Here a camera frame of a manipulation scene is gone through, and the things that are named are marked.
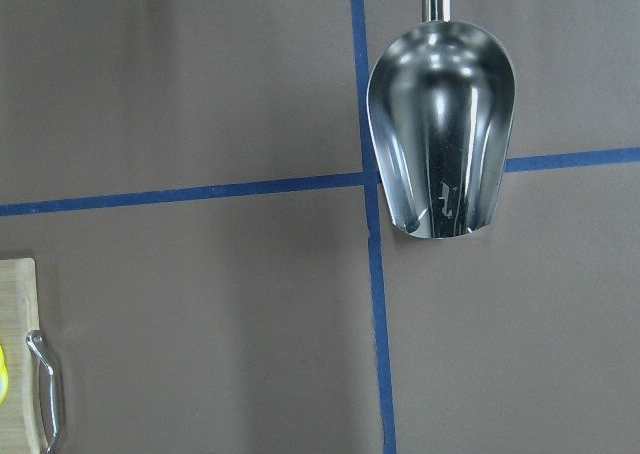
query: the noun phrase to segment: metal scoop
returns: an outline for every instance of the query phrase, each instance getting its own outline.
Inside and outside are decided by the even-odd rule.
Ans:
[[[424,22],[380,57],[367,92],[392,222],[421,238],[491,222],[511,134],[515,80],[505,49],[449,18],[449,0],[423,0]]]

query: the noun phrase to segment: scoop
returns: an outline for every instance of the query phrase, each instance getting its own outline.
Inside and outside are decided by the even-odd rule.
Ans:
[[[423,0],[424,22],[382,54],[367,90],[391,220],[419,238],[491,222],[511,135],[507,52],[484,29],[449,19],[449,0]]]

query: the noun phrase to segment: yellow circle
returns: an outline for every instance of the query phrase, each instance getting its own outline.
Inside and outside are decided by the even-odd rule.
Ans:
[[[0,346],[0,404],[6,399],[8,390],[9,373],[7,372],[7,366],[4,364],[4,352],[2,352],[2,346]]]

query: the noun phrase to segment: blue tape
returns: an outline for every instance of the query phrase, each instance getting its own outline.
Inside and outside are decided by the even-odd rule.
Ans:
[[[387,308],[382,268],[382,241],[380,236],[380,210],[378,206],[379,174],[373,144],[369,136],[367,117],[367,84],[369,82],[369,56],[367,50],[367,27],[364,0],[351,0],[351,22],[353,29],[353,51],[358,93],[358,115],[360,123],[360,146],[362,168],[367,174],[364,183],[365,213],[369,229],[369,274],[371,277],[371,303],[373,310],[374,337],[378,370],[378,394],[380,415],[384,431],[384,454],[396,454],[396,428],[391,383],[391,360],[387,331]]]
[[[81,197],[76,199],[26,202],[0,206],[0,217],[362,186],[365,183],[365,179],[366,175],[364,173],[356,172],[329,176],[248,182],[243,184],[190,187],[166,191],[136,192],[130,194]]]
[[[598,166],[640,162],[640,147],[608,149],[603,151],[572,152],[569,154],[549,154],[545,156],[516,157],[507,160],[505,172],[540,171],[544,169],[565,169],[568,167]]]

